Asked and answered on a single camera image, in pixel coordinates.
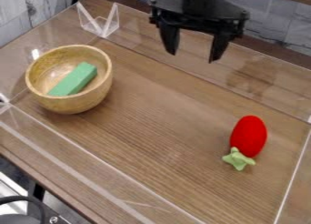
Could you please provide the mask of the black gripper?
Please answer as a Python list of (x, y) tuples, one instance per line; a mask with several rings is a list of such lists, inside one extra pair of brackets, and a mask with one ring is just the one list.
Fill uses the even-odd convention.
[(226, 0), (150, 0), (150, 22), (159, 28), (166, 50), (174, 56), (181, 30), (214, 35), (210, 62), (219, 60), (231, 37), (242, 37), (250, 13)]

